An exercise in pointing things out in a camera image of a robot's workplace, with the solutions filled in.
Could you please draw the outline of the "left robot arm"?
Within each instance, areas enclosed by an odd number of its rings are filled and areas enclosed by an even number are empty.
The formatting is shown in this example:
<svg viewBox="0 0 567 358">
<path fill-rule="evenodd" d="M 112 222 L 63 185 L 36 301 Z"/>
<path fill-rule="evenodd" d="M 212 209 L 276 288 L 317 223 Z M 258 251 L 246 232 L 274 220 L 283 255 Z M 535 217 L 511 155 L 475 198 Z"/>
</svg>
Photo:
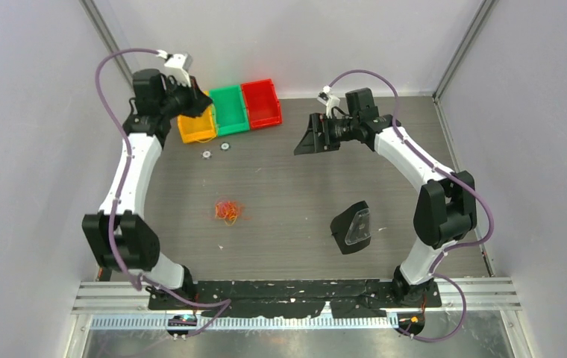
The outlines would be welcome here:
<svg viewBox="0 0 567 358">
<path fill-rule="evenodd" d="M 213 103 L 192 75 L 164 75 L 157 69 L 134 73 L 130 113 L 117 122 L 122 152 L 110 190 L 96 213 L 81 222 L 98 266 L 126 272 L 136 286 L 142 280 L 168 289 L 167 298 L 179 309 L 195 302 L 196 286 L 186 266 L 160 250 L 158 235 L 144 220 L 151 175 L 179 116 L 195 118 Z"/>
</svg>

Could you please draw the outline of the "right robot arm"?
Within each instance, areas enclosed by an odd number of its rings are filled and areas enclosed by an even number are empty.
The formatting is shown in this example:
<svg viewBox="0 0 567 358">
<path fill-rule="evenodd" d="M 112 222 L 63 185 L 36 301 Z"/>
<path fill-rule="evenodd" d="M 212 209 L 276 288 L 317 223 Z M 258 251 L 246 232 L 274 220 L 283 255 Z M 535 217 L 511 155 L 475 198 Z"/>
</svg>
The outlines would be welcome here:
<svg viewBox="0 0 567 358">
<path fill-rule="evenodd" d="M 317 99 L 325 111 L 309 115 L 296 155 L 337 151 L 342 142 L 356 140 L 388 160 L 418 193 L 413 217 L 416 240 L 390 285 L 395 303 L 412 306 L 432 287 L 439 256 L 476 227 L 474 178 L 434 160 L 393 115 L 380 115 L 369 88 L 347 92 L 346 111 L 339 108 L 339 98 L 329 86 Z"/>
</svg>

